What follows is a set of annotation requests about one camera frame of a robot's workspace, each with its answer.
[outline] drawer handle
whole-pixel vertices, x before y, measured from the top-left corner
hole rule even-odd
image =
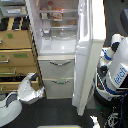
[[[67,61],[67,62],[64,62],[64,63],[62,63],[62,64],[58,64],[58,63],[56,63],[55,61],[50,61],[50,63],[51,63],[51,64],[54,64],[54,65],[57,65],[57,66],[63,66],[63,65],[66,65],[66,64],[68,64],[68,63],[71,63],[71,61]]]
[[[17,90],[3,90],[3,87],[1,87],[0,92],[17,92]]]
[[[64,81],[64,82],[59,82],[59,81],[52,81],[52,82],[54,82],[54,83],[56,83],[56,84],[66,84],[66,83],[69,82],[69,80],[66,80],[66,81]]]
[[[16,71],[14,72],[5,72],[5,73],[0,73],[0,75],[15,75]]]
[[[0,61],[0,64],[1,63],[8,63],[9,62],[9,59],[7,59],[6,61]]]
[[[0,40],[0,44],[2,44],[2,39]]]

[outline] freezer drawer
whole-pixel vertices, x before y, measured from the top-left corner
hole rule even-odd
[[[20,49],[31,48],[27,30],[20,31],[1,31],[0,32],[0,49]]]
[[[42,78],[73,78],[74,60],[39,60]]]
[[[4,17],[24,17],[27,15],[25,6],[3,6],[1,11]]]
[[[72,98],[74,79],[43,80],[47,99]]]
[[[24,0],[0,0],[1,5],[25,5]]]
[[[0,82],[0,93],[9,93],[16,91],[21,82]],[[32,81],[32,87],[35,90],[39,89],[39,83],[37,81]]]
[[[0,50],[0,66],[34,65],[32,50]]]
[[[0,77],[19,76],[20,74],[27,76],[28,73],[35,72],[38,72],[36,65],[0,67]]]

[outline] open refrigerator door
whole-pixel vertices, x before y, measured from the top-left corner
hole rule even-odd
[[[80,0],[72,104],[83,115],[106,38],[103,0]]]

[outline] floor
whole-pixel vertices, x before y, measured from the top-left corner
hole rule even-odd
[[[115,33],[126,36],[121,22],[120,12],[128,8],[128,1],[125,0],[104,0],[107,38],[104,47],[111,44],[111,37]],[[77,115],[76,107],[72,106],[71,99],[47,100],[43,98],[32,105],[23,104],[21,114],[11,123],[3,128],[36,128],[42,125],[79,125],[83,128],[92,128],[93,122],[90,116],[97,116],[98,122],[103,128],[106,119],[101,114],[101,105],[89,103],[83,116]]]

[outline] refrigerator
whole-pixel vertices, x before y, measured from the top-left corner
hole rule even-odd
[[[106,38],[103,0],[26,0],[26,6],[38,56],[74,56],[72,105],[83,115]]]

